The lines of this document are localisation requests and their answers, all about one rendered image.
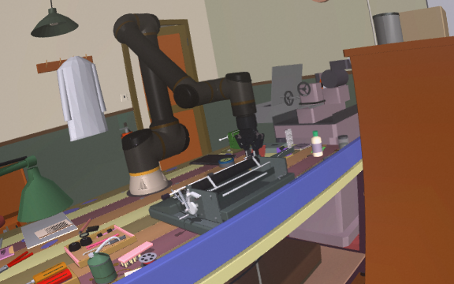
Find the wooden coat rack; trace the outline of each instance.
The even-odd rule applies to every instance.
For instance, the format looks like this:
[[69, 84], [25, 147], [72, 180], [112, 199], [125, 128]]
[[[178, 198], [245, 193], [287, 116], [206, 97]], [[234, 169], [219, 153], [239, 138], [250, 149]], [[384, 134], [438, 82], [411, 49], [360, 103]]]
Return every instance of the wooden coat rack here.
[[[85, 56], [83, 56], [83, 58], [94, 63], [92, 56], [85, 55]], [[36, 64], [36, 68], [38, 69], [38, 74], [57, 71], [57, 69], [59, 69], [59, 67], [61, 67], [62, 63], [64, 63], [66, 60], [67, 59], [62, 60], [61, 58], [59, 58], [59, 61], [56, 61], [56, 62], [45, 61], [45, 63]]]

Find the gray canister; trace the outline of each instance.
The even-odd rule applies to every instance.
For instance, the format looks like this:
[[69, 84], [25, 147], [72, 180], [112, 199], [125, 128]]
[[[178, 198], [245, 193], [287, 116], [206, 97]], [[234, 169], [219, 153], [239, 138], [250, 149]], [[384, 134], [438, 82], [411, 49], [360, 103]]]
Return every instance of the gray canister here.
[[381, 13], [372, 17], [378, 44], [402, 43], [399, 13]]
[[348, 143], [349, 143], [348, 135], [339, 135], [339, 137], [337, 138], [337, 141], [339, 142], [339, 150], [340, 150], [344, 146], [348, 145]]

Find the wooden door frame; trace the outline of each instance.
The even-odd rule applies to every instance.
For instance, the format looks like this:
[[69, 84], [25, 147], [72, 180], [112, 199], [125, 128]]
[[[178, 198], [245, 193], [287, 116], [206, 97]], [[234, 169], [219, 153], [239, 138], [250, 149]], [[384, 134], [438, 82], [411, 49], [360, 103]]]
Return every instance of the wooden door frame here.
[[[185, 61], [185, 69], [187, 75], [189, 75], [195, 81], [199, 81], [197, 77], [197, 68], [195, 67], [194, 52], [192, 49], [192, 38], [190, 36], [190, 28], [188, 26], [188, 20], [160, 20], [161, 29], [158, 36], [165, 36], [171, 34], [179, 34], [181, 41], [181, 49], [183, 51], [183, 57]], [[136, 94], [136, 83], [134, 81], [134, 75], [132, 73], [132, 63], [127, 45], [122, 44], [122, 54], [124, 55], [125, 72], [127, 74], [127, 81], [129, 86], [129, 94], [131, 96], [132, 108], [134, 109], [134, 118], [136, 120], [136, 127], [138, 130], [143, 129], [143, 120], [141, 119], [140, 105]], [[178, 113], [184, 110], [178, 105], [172, 106], [173, 113]], [[193, 108], [195, 125], [197, 127], [197, 133], [199, 134], [199, 144], [201, 146], [201, 152], [203, 155], [211, 153], [211, 142], [210, 135], [208, 133], [206, 115], [204, 114], [203, 106], [196, 106]]]

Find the door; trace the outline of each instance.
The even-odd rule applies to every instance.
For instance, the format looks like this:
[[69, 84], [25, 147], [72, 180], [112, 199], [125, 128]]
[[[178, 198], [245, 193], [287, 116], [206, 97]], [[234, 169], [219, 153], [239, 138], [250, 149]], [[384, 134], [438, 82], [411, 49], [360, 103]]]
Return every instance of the door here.
[[[197, 72], [195, 71], [195, 61], [192, 52], [192, 41], [190, 40], [190, 32], [188, 29], [187, 20], [161, 20], [161, 30], [158, 34], [158, 45], [162, 52], [167, 55], [173, 62], [175, 62], [182, 70], [184, 70], [192, 79], [198, 80]], [[123, 45], [123, 51], [125, 53], [125, 66], [126, 70], [131, 69], [130, 57], [128, 54], [127, 46]], [[128, 73], [129, 91], [131, 97], [133, 97], [132, 89], [136, 96], [134, 89], [134, 79], [132, 74]], [[187, 127], [190, 134], [190, 144], [184, 152], [179, 155], [175, 155], [168, 159], [164, 159], [160, 162], [161, 170], [173, 169], [175, 166], [190, 162], [203, 155], [211, 152], [210, 137], [207, 130], [206, 119], [204, 115], [203, 106], [197, 106], [193, 109], [182, 109], [174, 101], [173, 91], [168, 88], [169, 98], [171, 101], [171, 107], [173, 108], [174, 117], [177, 118], [182, 125]], [[135, 111], [136, 124], [141, 125], [141, 114], [139, 112], [140, 107], [137, 103], [134, 103], [133, 107]]]

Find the green lampshade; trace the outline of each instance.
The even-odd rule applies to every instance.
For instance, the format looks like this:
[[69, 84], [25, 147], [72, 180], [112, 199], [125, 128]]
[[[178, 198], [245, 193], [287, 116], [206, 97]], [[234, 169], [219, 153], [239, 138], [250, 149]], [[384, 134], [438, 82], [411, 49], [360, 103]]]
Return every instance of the green lampshade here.
[[44, 17], [31, 32], [35, 37], [51, 37], [64, 35], [78, 28], [78, 24], [66, 16], [57, 13], [55, 8], [48, 9], [48, 16]]
[[44, 178], [37, 167], [28, 169], [28, 183], [20, 196], [19, 222], [34, 222], [54, 216], [73, 205], [55, 182]]

